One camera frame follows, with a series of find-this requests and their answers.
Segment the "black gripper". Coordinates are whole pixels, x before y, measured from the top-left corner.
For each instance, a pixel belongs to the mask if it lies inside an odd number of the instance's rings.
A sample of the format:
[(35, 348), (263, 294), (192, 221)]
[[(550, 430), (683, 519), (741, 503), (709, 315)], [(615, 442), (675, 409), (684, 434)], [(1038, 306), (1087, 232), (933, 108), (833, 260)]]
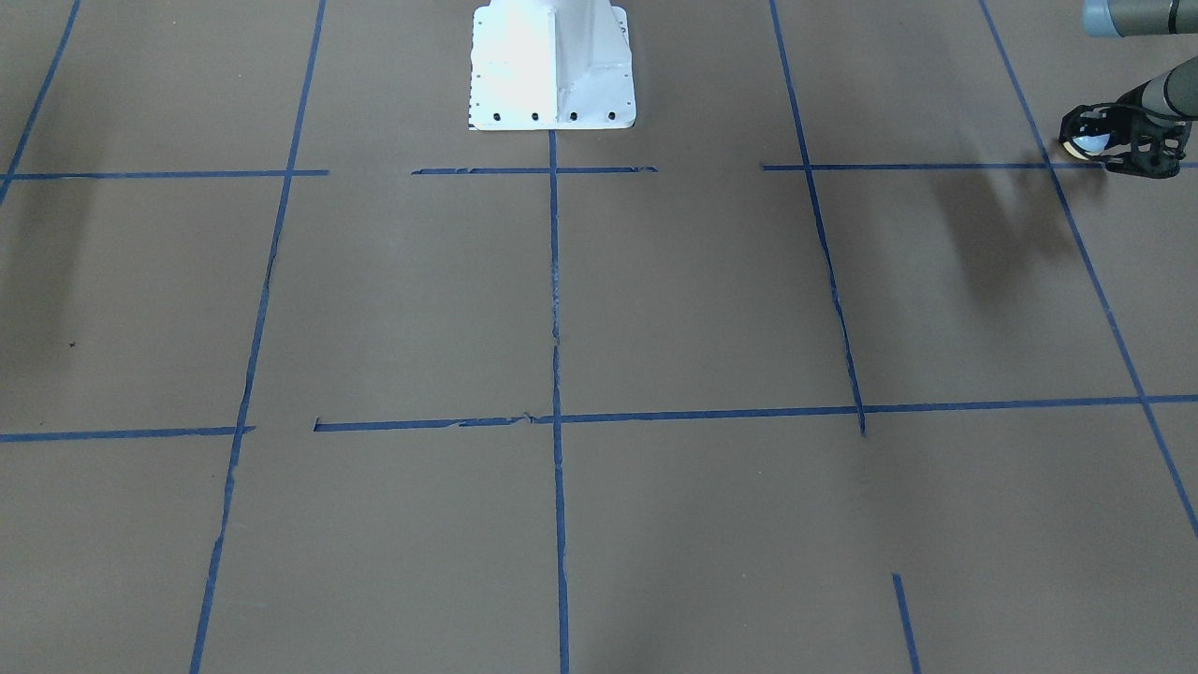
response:
[(1193, 128), (1192, 116), (1111, 102), (1075, 107), (1061, 119), (1061, 136), (1111, 134), (1105, 162), (1087, 162), (1135, 178), (1168, 180), (1180, 172)]

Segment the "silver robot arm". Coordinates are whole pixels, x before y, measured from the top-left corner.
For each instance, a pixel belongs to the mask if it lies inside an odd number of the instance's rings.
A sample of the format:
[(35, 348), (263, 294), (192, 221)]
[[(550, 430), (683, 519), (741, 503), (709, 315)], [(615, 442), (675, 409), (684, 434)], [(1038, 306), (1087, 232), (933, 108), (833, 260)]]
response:
[[(1087, 1), (1081, 22), (1095, 37), (1193, 35), (1194, 1)], [(1081, 104), (1061, 116), (1058, 141), (1079, 160), (1135, 178), (1180, 172), (1194, 129), (1197, 60), (1190, 57), (1120, 98)]]

